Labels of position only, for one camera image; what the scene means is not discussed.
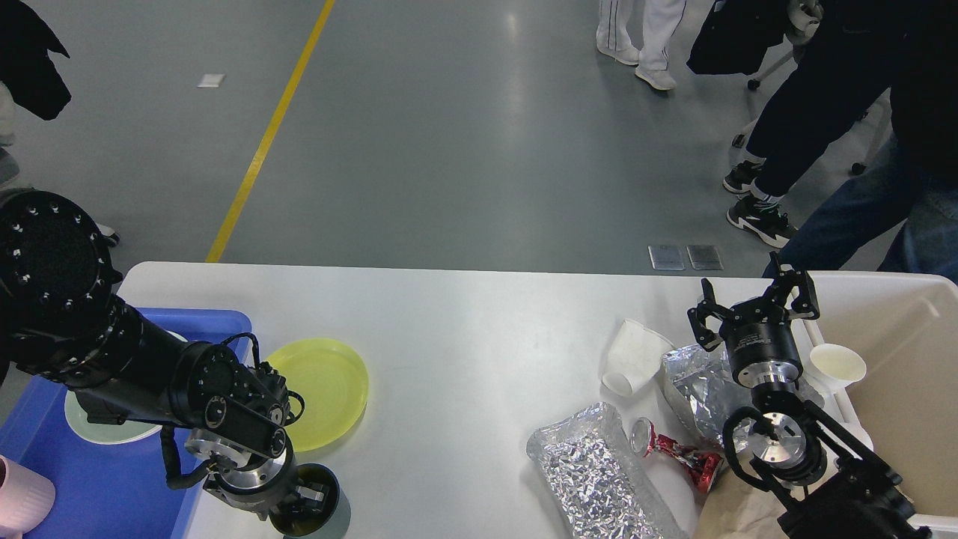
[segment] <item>crumpled aluminum foil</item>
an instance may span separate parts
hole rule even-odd
[[[526,454],[577,539],[688,539],[630,448],[622,417],[597,403],[543,427]]]
[[[683,426],[697,438],[699,445],[721,451],[721,431],[733,411],[752,406],[751,391],[732,379],[732,370],[721,345],[712,352],[692,344],[662,356],[663,376],[658,378],[666,402]],[[822,406],[824,399],[808,384],[800,384],[798,394]],[[736,451],[745,448],[748,425],[735,430]]]

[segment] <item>black pants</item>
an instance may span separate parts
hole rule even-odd
[[[889,86],[902,35],[849,33],[828,17],[765,105],[747,149],[765,157],[755,185],[780,197]]]

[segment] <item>gray concrete floor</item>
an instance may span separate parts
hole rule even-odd
[[[72,55],[55,62],[74,101],[53,122],[18,117],[24,177],[117,228],[119,270],[202,261],[323,2],[29,3]],[[791,66],[758,92],[692,74],[710,6],[689,2],[666,95],[596,52],[596,2],[339,0],[222,261],[642,274],[648,245],[705,244],[726,267],[708,274],[758,275],[768,249],[725,222],[720,180]],[[226,80],[195,88],[204,73]],[[875,121],[789,194],[795,223]]]

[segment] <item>black jacket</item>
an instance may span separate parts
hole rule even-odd
[[[768,47],[782,42],[787,25],[785,0],[717,0],[687,65],[699,75],[751,75]]]
[[[29,6],[19,0],[0,0],[0,81],[18,105],[44,120],[56,118],[71,97],[49,51],[70,58]]]

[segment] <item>yellow floor line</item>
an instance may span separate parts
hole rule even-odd
[[[269,147],[273,145],[273,139],[276,138],[276,132],[280,129],[280,124],[286,116],[286,110],[289,108],[289,103],[296,93],[296,87],[299,86],[303,72],[306,71],[309,57],[312,56],[312,50],[316,47],[316,41],[319,39],[319,35],[322,34],[323,27],[326,26],[326,19],[330,18],[330,11],[332,11],[332,5],[334,3],[335,0],[326,0],[326,5],[323,6],[323,10],[319,13],[319,18],[316,19],[315,26],[312,27],[309,40],[307,40],[306,46],[303,47],[303,52],[300,54],[299,60],[296,61],[296,67],[293,69],[293,74],[289,76],[289,82],[286,83],[283,97],[280,98],[279,104],[276,105],[276,110],[273,111],[273,117],[269,120],[266,133],[262,135],[260,146],[256,149],[256,154],[253,155],[253,161],[249,164],[249,168],[246,169],[246,176],[243,177],[242,184],[239,185],[239,190],[233,199],[233,204],[230,205],[230,210],[226,213],[226,219],[223,220],[223,224],[219,227],[217,238],[213,241],[213,246],[210,247],[210,252],[206,255],[206,262],[219,262],[220,257],[223,256],[223,251],[226,249],[226,244],[230,241],[230,236],[233,234],[233,228],[236,227],[237,221],[240,218],[242,208],[246,205],[246,199],[249,198],[249,193],[253,190],[253,184],[256,183],[257,176],[260,175],[260,168],[262,168],[262,163],[266,160]]]

